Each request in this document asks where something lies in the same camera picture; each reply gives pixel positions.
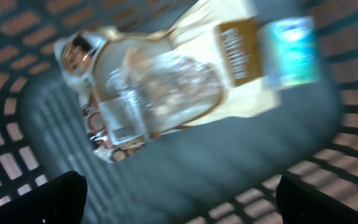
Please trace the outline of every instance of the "product label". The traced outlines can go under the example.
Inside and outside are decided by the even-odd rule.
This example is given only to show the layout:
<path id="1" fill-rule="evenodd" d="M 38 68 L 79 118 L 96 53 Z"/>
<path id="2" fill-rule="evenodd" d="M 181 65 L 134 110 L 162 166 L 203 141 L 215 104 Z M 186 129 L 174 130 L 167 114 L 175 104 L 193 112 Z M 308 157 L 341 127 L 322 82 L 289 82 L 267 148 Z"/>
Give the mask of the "product label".
<path id="1" fill-rule="evenodd" d="M 218 25 L 219 41 L 235 86 L 262 76 L 257 28 L 251 20 Z"/>
<path id="2" fill-rule="evenodd" d="M 318 80 L 318 51 L 313 19 L 296 17 L 273 22 L 268 27 L 271 54 L 283 86 Z"/>
<path id="3" fill-rule="evenodd" d="M 147 132 L 134 98 L 122 96 L 101 102 L 99 110 L 114 145 L 128 142 Z"/>

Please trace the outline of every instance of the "clear plastic bag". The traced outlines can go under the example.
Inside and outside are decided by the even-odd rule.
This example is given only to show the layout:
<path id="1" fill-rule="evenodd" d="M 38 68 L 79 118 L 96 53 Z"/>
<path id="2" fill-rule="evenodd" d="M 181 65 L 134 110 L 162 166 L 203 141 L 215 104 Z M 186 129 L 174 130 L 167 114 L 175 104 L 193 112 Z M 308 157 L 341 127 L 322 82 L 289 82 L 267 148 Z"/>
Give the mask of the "clear plastic bag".
<path id="1" fill-rule="evenodd" d="M 147 58 L 137 49 L 127 51 L 123 66 L 111 73 L 106 89 L 135 97 L 150 133 L 182 128 L 213 110 L 223 96 L 207 64 L 175 52 Z"/>

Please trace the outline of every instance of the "brown label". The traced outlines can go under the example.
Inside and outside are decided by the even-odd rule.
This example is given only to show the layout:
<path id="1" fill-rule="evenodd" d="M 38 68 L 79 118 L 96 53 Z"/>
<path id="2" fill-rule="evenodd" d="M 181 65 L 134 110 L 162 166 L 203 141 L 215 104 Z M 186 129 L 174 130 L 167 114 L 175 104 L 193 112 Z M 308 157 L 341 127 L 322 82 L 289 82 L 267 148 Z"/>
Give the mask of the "brown label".
<path id="1" fill-rule="evenodd" d="M 262 76 L 257 28 L 250 19 L 220 24 L 218 35 L 225 61 L 236 86 Z"/>

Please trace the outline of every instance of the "food package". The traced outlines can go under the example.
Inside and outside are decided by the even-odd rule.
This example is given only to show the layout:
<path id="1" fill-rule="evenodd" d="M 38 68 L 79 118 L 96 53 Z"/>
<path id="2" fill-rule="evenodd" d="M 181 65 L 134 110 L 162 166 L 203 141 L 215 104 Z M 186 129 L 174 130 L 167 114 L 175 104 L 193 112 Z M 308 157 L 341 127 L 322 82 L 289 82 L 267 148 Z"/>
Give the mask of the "food package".
<path id="1" fill-rule="evenodd" d="M 114 27 L 57 41 L 55 56 L 78 93 L 94 153 L 108 162 L 160 133 L 277 105 L 264 88 L 250 0 L 199 0 L 167 31 Z"/>

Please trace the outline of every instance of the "packaging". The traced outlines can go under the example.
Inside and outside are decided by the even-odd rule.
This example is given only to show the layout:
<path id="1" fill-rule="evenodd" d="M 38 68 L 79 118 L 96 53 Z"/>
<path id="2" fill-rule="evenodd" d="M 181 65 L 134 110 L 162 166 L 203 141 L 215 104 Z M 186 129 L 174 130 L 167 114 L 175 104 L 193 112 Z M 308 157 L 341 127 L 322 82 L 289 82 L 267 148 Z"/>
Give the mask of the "packaging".
<path id="1" fill-rule="evenodd" d="M 318 49 L 311 17 L 271 22 L 261 28 L 260 36 L 269 87 L 289 88 L 318 80 Z"/>
<path id="2" fill-rule="evenodd" d="M 160 133 L 276 107 L 261 79 L 254 15 L 250 0 L 199 0 L 168 31 L 104 27 L 59 40 L 55 55 L 95 155 L 120 161 Z"/>

